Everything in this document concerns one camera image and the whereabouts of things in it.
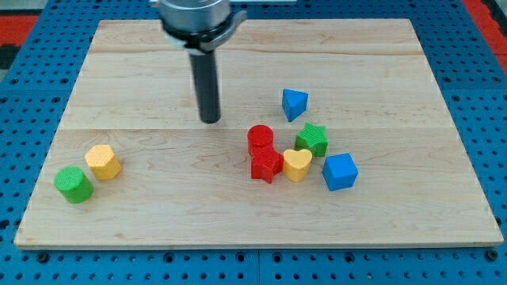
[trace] green cylinder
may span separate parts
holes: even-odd
[[[86,201],[93,193],[93,185],[77,166],[68,166],[58,172],[55,186],[69,203]]]

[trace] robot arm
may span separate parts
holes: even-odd
[[[246,12],[231,13],[229,0],[156,0],[167,40],[190,55],[200,119],[220,119],[215,49],[229,40],[246,20]]]

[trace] yellow block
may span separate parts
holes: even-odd
[[[285,176],[294,182],[300,182],[308,174],[311,158],[311,151],[307,149],[284,151]]]
[[[110,145],[96,145],[85,154],[86,163],[98,180],[113,179],[121,165]]]

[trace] blue pegboard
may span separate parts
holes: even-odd
[[[458,0],[233,6],[253,19],[407,17],[502,233],[507,78]],[[506,283],[507,249],[23,252],[13,237],[101,19],[155,19],[147,0],[50,0],[0,84],[0,284]]]

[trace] yellow cube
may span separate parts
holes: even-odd
[[[121,165],[110,145],[96,145],[85,155],[86,163],[98,180],[113,179]]]

